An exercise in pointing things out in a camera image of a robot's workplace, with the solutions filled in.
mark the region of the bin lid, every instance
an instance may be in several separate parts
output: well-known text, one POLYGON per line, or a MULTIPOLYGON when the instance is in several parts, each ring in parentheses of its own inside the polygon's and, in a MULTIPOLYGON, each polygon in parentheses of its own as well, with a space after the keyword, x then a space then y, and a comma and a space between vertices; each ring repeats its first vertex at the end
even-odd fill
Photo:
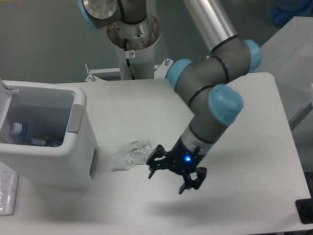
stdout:
POLYGON ((12 93, 10 88, 8 88, 0 78, 0 130, 4 123, 6 113, 8 112, 11 98, 12 93))

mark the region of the light blue joint cap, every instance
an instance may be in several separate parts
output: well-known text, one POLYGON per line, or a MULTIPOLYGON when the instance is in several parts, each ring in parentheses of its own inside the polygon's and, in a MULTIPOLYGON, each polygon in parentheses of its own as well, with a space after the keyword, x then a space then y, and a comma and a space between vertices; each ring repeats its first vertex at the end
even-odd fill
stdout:
POLYGON ((248 72, 254 71, 262 61, 262 52, 259 47, 253 40, 244 40, 250 50, 250 68, 248 72))
POLYGON ((229 126, 243 109, 244 101, 238 92, 224 84, 219 84, 210 90, 208 105, 214 117, 229 126))
POLYGON ((89 16, 87 15, 87 13, 86 13, 86 11, 85 11, 85 9, 84 9, 84 7, 83 7, 82 1, 81 1, 81 0, 78 0, 77 5, 78 5, 80 11, 81 11, 82 14, 83 14, 83 17, 84 17, 84 19, 85 19, 85 21, 86 21, 86 23, 87 23, 89 29, 90 29, 91 31, 96 31, 96 30, 97 30, 97 27, 94 26, 94 24, 92 23, 92 21, 89 19, 89 16))
POLYGON ((174 64, 172 64, 172 66, 168 69, 167 79, 175 92, 176 92, 176 84, 178 82, 180 74, 191 63, 193 63, 193 61, 189 59, 181 59, 175 62, 174 64))

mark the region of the crumpled plastic wrap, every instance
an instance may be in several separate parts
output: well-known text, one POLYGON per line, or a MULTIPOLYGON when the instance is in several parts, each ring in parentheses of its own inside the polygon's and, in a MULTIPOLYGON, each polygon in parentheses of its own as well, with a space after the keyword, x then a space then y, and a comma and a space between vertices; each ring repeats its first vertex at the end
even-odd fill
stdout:
POLYGON ((111 171, 129 170, 135 165, 146 164, 155 145, 151 139, 126 143, 112 156, 111 171))

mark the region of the blue led light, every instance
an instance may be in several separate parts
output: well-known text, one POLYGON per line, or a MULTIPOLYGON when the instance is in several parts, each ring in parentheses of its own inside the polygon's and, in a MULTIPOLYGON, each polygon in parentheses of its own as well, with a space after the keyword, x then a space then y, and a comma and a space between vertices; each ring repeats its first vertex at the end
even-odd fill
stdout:
POLYGON ((191 161, 191 157, 189 155, 186 155, 184 157, 185 162, 190 162, 191 161))

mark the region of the white table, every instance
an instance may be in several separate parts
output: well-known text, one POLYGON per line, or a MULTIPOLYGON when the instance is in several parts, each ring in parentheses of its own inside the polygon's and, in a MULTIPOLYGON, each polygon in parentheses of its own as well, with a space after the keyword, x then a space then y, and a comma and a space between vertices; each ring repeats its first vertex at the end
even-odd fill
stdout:
POLYGON ((16 213, 0 217, 1 234, 256 234, 311 229, 295 200, 309 198, 273 77, 250 74, 229 84, 245 107, 201 162, 199 190, 178 189, 181 176, 146 165, 107 172, 126 142, 151 138, 170 150, 192 113, 166 80, 78 83, 100 146, 90 188, 51 188, 21 178, 16 213))

